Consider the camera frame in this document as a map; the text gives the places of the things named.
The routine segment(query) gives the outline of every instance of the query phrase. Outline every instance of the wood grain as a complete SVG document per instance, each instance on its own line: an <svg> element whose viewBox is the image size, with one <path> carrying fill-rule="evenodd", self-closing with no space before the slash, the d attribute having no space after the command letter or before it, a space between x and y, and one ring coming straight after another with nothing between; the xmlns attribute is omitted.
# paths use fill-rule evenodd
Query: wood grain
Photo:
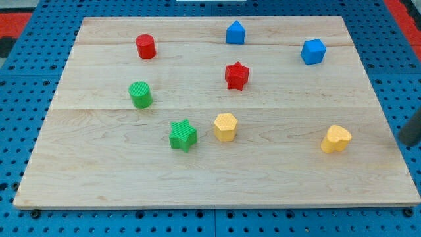
<svg viewBox="0 0 421 237"><path fill-rule="evenodd" d="M246 45L226 45L239 19ZM151 33L143 61L134 39ZM327 46L319 65L305 40ZM225 65L251 68L227 90ZM149 83L154 103L132 106L128 86ZM213 134L218 113L239 120L233 142ZM188 118L199 141L169 146ZM348 129L325 154L329 126ZM338 16L86 18L14 204L20 209L383 207L420 203L380 105Z"/></svg>

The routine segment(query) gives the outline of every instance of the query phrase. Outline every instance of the blue cube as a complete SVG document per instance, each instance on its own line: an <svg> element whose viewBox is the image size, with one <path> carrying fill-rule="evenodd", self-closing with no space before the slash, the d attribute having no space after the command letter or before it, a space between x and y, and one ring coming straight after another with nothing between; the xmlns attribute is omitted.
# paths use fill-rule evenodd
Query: blue cube
<svg viewBox="0 0 421 237"><path fill-rule="evenodd" d="M306 65L321 63L326 52L326 47L320 39L308 40L304 42L301 57Z"/></svg>
<svg viewBox="0 0 421 237"><path fill-rule="evenodd" d="M236 20L228 29L226 29L226 43L230 44L244 44L245 29Z"/></svg>

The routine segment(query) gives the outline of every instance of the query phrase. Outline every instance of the red cylinder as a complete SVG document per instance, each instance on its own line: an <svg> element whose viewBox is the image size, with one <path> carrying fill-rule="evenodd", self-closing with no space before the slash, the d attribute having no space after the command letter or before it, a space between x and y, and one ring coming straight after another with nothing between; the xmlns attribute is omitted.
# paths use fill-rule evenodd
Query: red cylinder
<svg viewBox="0 0 421 237"><path fill-rule="evenodd" d="M152 59L156 54L155 42L149 34L142 34L136 38L137 52L142 59Z"/></svg>

